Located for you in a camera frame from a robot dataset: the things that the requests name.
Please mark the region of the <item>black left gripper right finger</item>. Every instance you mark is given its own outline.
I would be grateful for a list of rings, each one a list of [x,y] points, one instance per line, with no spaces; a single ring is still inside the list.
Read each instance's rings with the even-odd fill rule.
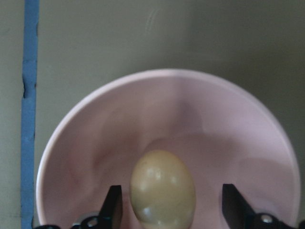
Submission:
[[[258,229],[257,214],[233,184],[223,184],[222,214],[230,229]]]

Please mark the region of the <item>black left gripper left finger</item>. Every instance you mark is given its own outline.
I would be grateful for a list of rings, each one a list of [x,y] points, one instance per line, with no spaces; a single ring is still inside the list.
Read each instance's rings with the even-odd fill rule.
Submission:
[[[122,222],[122,187],[110,186],[98,214],[99,229],[119,229]]]

